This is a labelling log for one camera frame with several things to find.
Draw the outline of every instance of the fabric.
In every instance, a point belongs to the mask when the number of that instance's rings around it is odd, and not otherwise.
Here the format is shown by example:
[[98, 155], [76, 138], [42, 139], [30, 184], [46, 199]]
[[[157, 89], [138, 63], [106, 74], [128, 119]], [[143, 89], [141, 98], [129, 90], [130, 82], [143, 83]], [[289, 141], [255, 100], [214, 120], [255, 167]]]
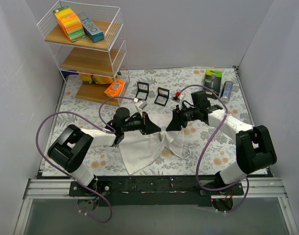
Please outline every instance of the fabric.
[[172, 120], [172, 114], [149, 114], [150, 120], [162, 131], [151, 135], [142, 135], [140, 131], [126, 132], [119, 144], [122, 159], [129, 175], [153, 163], [166, 147], [181, 158], [184, 131], [166, 131]]
[[[247, 124], [252, 124], [249, 112], [243, 99], [239, 81], [232, 68], [219, 69], [223, 72], [222, 85], [225, 81], [232, 81], [233, 88], [230, 101], [227, 103], [229, 113]], [[179, 89], [192, 84], [203, 84], [205, 69], [203, 68], [182, 68], [163, 70], [130, 70], [130, 84], [125, 95], [134, 98], [136, 95], [137, 81], [149, 83], [149, 95], [147, 107], [144, 109], [148, 114], [169, 114], [175, 108], [175, 102], [168, 100], [165, 107], [154, 104], [157, 97], [157, 88], [162, 87], [170, 90], [170, 96]], [[76, 99], [75, 95], [80, 88], [82, 81], [79, 76], [69, 76], [66, 88], [63, 92], [60, 111], [73, 111], [81, 114], [99, 126], [104, 126], [98, 115], [100, 103]], [[198, 91], [199, 88], [189, 88], [184, 91], [187, 100], [191, 102], [190, 93]], [[220, 105], [219, 101], [210, 99], [211, 104]], [[134, 103], [130, 100], [123, 100], [123, 107], [127, 107], [133, 114], [136, 110]], [[104, 105], [102, 116], [104, 120], [112, 119], [118, 107]], [[50, 142], [53, 143], [69, 124], [75, 124], [80, 128], [92, 129], [87, 122], [72, 115], [59, 115], [55, 122]], [[135, 175], [194, 175], [199, 155], [207, 140], [214, 132], [214, 128], [207, 126], [200, 121], [190, 122], [184, 129], [184, 144], [182, 158], [176, 156], [172, 151], [164, 149], [161, 155], [150, 165], [139, 170]], [[210, 143], [205, 156], [200, 164], [201, 175], [215, 174], [223, 170], [236, 160], [236, 146], [232, 139], [222, 132], [218, 132]], [[121, 153], [117, 147], [96, 147], [88, 151], [84, 162], [89, 170], [95, 175], [128, 175]], [[63, 176], [58, 170], [48, 163], [42, 164], [43, 176]], [[255, 174], [266, 174], [266, 170], [259, 170]]]

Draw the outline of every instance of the spray can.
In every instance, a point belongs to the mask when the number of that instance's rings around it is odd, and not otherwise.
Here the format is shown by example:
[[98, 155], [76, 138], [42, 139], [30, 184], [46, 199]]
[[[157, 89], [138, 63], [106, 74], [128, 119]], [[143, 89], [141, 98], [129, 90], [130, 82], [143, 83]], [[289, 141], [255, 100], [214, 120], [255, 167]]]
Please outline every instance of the spray can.
[[226, 81], [224, 83], [224, 87], [220, 96], [220, 99], [224, 102], [224, 103], [228, 103], [229, 99], [230, 99], [230, 95], [232, 92], [232, 87], [233, 87], [233, 82], [231, 81]]

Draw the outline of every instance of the teal box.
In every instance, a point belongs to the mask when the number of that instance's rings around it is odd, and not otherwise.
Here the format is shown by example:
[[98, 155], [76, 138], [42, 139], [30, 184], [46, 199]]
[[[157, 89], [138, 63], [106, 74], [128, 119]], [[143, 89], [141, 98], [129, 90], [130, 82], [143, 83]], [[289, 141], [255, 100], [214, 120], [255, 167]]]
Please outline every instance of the teal box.
[[104, 34], [98, 26], [87, 17], [85, 13], [77, 15], [83, 25], [86, 35], [94, 42], [97, 43], [104, 39]]

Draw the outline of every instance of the floral pattern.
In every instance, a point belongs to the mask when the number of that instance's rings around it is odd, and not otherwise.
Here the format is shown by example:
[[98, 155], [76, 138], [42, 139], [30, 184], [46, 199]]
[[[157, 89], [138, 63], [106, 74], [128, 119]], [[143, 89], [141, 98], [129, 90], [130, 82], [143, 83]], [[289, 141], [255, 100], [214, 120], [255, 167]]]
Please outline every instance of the floral pattern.
[[[229, 113], [235, 118], [251, 124], [249, 113], [240, 90], [240, 86], [233, 69], [217, 69], [223, 72], [222, 84], [225, 81], [234, 83], [230, 101], [227, 103]], [[130, 84], [126, 91], [126, 96], [135, 97], [137, 88], [136, 82], [149, 83], [148, 106], [144, 111], [148, 113], [171, 113], [176, 103], [168, 100], [165, 107], [154, 104], [157, 96], [157, 88], [162, 87], [170, 90], [170, 97], [175, 92], [191, 84], [203, 84], [205, 69], [163, 69], [163, 70], [132, 70], [129, 73]], [[69, 76], [65, 92], [62, 98], [60, 111], [73, 111], [83, 115], [99, 126], [103, 126], [98, 116], [99, 103], [75, 99], [75, 95], [81, 86], [81, 79], [77, 75]], [[183, 92], [186, 99], [192, 102], [190, 93], [198, 91], [200, 88], [191, 87]], [[219, 101], [211, 99], [212, 104], [220, 105]], [[127, 107], [131, 112], [135, 111], [134, 104], [130, 100], [123, 100], [122, 106]], [[102, 117], [108, 121], [112, 119], [117, 107], [104, 105]], [[55, 123], [51, 143], [61, 134], [61, 132], [71, 123], [80, 128], [90, 129], [85, 121], [68, 114], [59, 115]], [[161, 156], [152, 164], [135, 173], [135, 175], [193, 175], [196, 171], [196, 164], [199, 155], [205, 146], [214, 128], [205, 123], [194, 121], [189, 123], [184, 130], [184, 148], [182, 158], [175, 156], [171, 151], [165, 149]], [[235, 161], [236, 151], [234, 142], [224, 133], [219, 132], [209, 145], [203, 160], [200, 164], [200, 174], [215, 174], [223, 170]], [[90, 148], [84, 163], [95, 175], [127, 175], [124, 162], [121, 158], [118, 147], [96, 147]], [[255, 172], [255, 174], [267, 174], [265, 169]], [[43, 176], [60, 176], [59, 171], [45, 163]]]

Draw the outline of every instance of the wall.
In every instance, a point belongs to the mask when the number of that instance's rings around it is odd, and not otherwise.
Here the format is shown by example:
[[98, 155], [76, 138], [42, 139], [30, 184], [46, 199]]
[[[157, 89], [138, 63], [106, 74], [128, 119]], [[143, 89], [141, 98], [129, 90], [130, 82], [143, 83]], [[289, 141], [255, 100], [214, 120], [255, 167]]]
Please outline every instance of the wall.
[[[73, 0], [119, 6], [130, 68], [239, 65], [273, 0]], [[26, 0], [39, 21], [56, 0]]]
[[[62, 78], [24, 0], [0, 0], [0, 235], [14, 232], [28, 178], [41, 160], [40, 122], [56, 107]], [[44, 126], [44, 149], [50, 123]]]
[[274, 0], [241, 64], [256, 125], [273, 138], [281, 176], [299, 228], [299, 0]]

